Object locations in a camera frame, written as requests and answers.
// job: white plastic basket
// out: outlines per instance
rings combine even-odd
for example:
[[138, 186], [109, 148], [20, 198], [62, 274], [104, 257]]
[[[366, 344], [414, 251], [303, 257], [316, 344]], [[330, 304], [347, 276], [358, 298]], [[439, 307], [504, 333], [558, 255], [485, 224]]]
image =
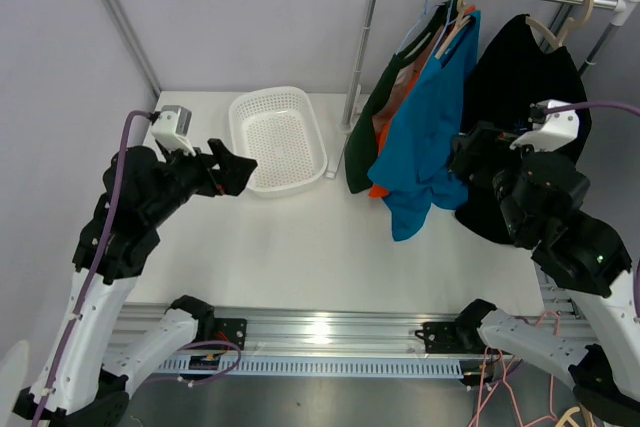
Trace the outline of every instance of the white plastic basket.
[[258, 161], [247, 188], [262, 197], [281, 197], [312, 187], [327, 168], [309, 96], [295, 87], [243, 94], [229, 107], [236, 155]]

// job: white rack post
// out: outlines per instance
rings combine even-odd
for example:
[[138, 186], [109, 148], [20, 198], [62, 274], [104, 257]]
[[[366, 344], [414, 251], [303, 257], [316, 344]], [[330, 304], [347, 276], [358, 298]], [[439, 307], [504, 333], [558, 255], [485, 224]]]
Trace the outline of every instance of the white rack post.
[[[582, 5], [583, 0], [545, 0], [548, 2], [557, 2], [561, 4], [573, 4]], [[584, 63], [580, 67], [580, 74], [582, 75], [589, 66], [595, 64], [596, 55], [605, 43], [611, 38], [611, 35], [618, 30], [629, 18], [636, 5], [640, 0], [595, 0], [594, 8], [613, 11], [613, 17], [605, 28], [604, 32], [594, 45], [593, 49], [585, 59]], [[367, 0], [365, 9], [364, 23], [362, 26], [362, 32], [360, 34], [360, 43], [358, 45], [358, 51], [354, 62], [353, 72], [351, 74], [351, 80], [349, 82], [349, 90], [347, 91], [347, 98], [342, 112], [342, 121], [338, 126], [338, 135], [336, 144], [331, 152], [331, 158], [327, 167], [326, 175], [329, 178], [335, 178], [340, 166], [342, 154], [344, 152], [344, 146], [347, 141], [347, 137], [351, 131], [351, 121], [353, 117], [353, 109], [357, 100], [358, 83], [360, 82], [360, 74], [362, 71], [362, 63], [364, 61], [364, 54], [367, 47], [367, 39], [369, 37], [369, 30], [371, 29], [371, 20], [373, 18], [373, 10], [375, 8], [376, 0]]]

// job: blue shirt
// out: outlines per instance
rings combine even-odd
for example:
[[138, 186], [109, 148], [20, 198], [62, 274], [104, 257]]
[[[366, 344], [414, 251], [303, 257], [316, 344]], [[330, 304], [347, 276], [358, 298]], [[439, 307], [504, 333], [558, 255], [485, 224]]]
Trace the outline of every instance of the blue shirt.
[[451, 137], [460, 132], [464, 81], [478, 55], [480, 12], [469, 15], [444, 55], [427, 61], [369, 169], [369, 178], [390, 190], [384, 201], [391, 210], [394, 240], [408, 239], [422, 228], [431, 202], [456, 209], [467, 200], [466, 186], [445, 165]]

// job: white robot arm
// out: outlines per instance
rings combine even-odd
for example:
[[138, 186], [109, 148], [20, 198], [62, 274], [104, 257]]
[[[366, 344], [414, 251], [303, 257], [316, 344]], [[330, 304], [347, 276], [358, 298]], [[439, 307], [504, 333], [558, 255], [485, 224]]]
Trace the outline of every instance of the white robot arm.
[[580, 211], [589, 181], [553, 152], [577, 136], [572, 106], [546, 101], [531, 117], [524, 135], [479, 123], [456, 137], [449, 168], [493, 190], [514, 244], [532, 250], [533, 261], [568, 291], [599, 344], [556, 337], [483, 300], [465, 308], [454, 330], [465, 345], [509, 352], [554, 375], [602, 420], [638, 426], [640, 317], [631, 258], [613, 228]]
[[129, 398], [164, 360], [193, 341], [213, 339], [213, 307], [183, 296], [155, 328], [103, 363], [118, 314], [160, 242], [156, 229], [194, 194], [239, 195], [257, 166], [217, 139], [208, 142], [211, 154], [193, 148], [186, 138], [190, 118], [179, 106], [151, 114], [151, 132], [165, 162], [152, 149], [136, 146], [126, 150], [121, 164], [124, 135], [120, 154], [105, 172], [106, 193], [73, 257], [71, 294], [54, 348], [14, 407], [33, 424], [42, 419], [51, 427], [115, 426]]

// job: white tabletop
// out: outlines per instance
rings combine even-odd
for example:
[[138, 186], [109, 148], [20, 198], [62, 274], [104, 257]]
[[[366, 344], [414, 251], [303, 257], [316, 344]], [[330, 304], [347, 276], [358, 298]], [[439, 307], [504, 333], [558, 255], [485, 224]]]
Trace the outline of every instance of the white tabletop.
[[[221, 138], [231, 149], [227, 112], [238, 95], [163, 92], [158, 108], [193, 112], [194, 146]], [[329, 151], [345, 96], [310, 98]], [[150, 134], [145, 144], [154, 146]], [[225, 307], [451, 314], [483, 298], [512, 314], [543, 308], [529, 252], [492, 244], [435, 206], [417, 235], [394, 242], [387, 207], [350, 194], [344, 170], [280, 199], [193, 197], [159, 234], [128, 302], [189, 294]]]

